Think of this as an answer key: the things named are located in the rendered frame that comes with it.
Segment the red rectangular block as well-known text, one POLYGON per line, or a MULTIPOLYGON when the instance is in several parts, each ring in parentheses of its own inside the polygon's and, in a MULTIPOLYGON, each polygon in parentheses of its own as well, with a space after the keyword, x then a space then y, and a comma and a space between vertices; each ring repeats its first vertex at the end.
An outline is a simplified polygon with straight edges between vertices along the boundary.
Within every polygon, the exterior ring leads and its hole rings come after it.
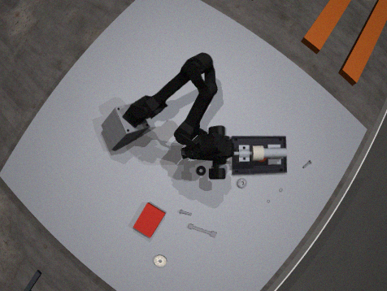
POLYGON ((151 238, 165 214, 159 208, 147 202, 133 227, 151 238))

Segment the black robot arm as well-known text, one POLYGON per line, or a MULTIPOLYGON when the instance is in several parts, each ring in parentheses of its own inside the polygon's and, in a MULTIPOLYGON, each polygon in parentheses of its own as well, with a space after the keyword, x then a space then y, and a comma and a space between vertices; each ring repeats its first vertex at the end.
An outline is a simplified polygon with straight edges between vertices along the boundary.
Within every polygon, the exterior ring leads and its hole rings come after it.
POLYGON ((234 145, 229 136, 221 136, 216 131, 207 134, 200 128, 200 121, 218 90, 213 60, 207 53, 188 59, 180 72, 155 95, 145 95, 131 104, 123 118, 134 128, 145 119, 154 118, 167 107, 167 99, 190 80, 199 94, 187 118, 174 132, 176 141, 186 145, 181 149, 182 158, 204 160, 211 155, 214 159, 234 156, 234 145), (202 78, 203 73, 205 81, 202 78))

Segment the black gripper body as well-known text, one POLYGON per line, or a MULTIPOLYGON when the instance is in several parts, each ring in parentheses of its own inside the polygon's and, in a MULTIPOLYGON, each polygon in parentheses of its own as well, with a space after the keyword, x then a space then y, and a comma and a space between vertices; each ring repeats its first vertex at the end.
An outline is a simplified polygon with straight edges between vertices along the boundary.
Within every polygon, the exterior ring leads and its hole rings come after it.
MULTIPOLYGON (((217 134, 222 136, 225 135, 225 126, 213 126, 208 128, 208 134, 216 131, 217 134)), ((224 180, 226 178, 226 170, 224 168, 219 168, 220 164, 224 164, 224 158, 221 160, 214 159, 212 156, 207 156, 204 160, 212 161, 212 167, 209 168, 209 179, 211 180, 224 180)))

